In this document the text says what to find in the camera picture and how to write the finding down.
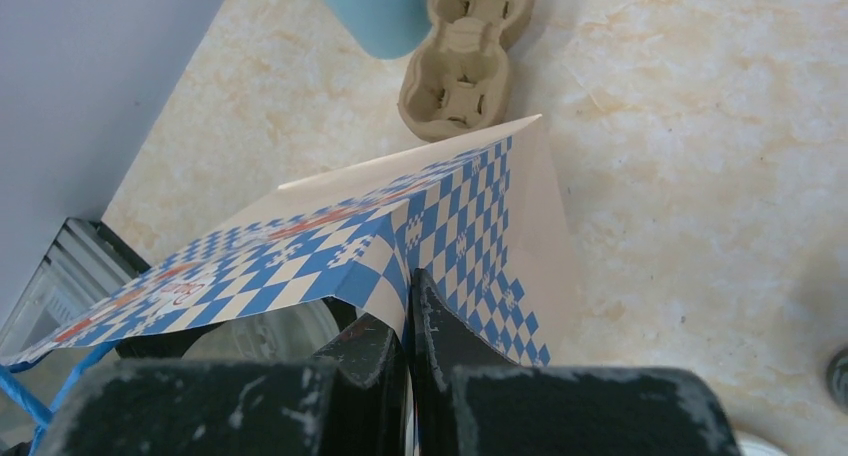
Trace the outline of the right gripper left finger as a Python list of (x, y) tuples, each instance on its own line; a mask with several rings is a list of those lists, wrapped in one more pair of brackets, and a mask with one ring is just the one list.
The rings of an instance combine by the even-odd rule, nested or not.
[(121, 360), (70, 391), (43, 455), (400, 455), (407, 369), (364, 315), (295, 362)]

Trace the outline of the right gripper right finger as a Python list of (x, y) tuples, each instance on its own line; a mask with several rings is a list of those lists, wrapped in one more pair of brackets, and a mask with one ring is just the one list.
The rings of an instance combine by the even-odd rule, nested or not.
[(736, 455), (724, 409), (672, 367), (519, 365), (478, 336), (418, 269), (409, 292), (424, 455)]

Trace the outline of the checkered paper takeout bag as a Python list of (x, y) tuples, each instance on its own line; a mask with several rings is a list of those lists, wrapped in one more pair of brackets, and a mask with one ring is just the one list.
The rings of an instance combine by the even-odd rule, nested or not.
[(416, 269), (509, 359), (550, 364), (579, 292), (539, 116), (279, 186), (35, 344), (1, 360), (1, 388), (40, 427), (56, 412), (16, 374), (49, 353), (99, 361), (119, 341), (328, 297), (406, 331)]

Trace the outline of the stack of black cups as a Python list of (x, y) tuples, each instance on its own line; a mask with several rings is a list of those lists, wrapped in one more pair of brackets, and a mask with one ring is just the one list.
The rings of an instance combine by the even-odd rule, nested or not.
[(825, 386), (834, 404), (843, 412), (848, 410), (848, 350), (838, 350), (829, 360), (825, 371)]

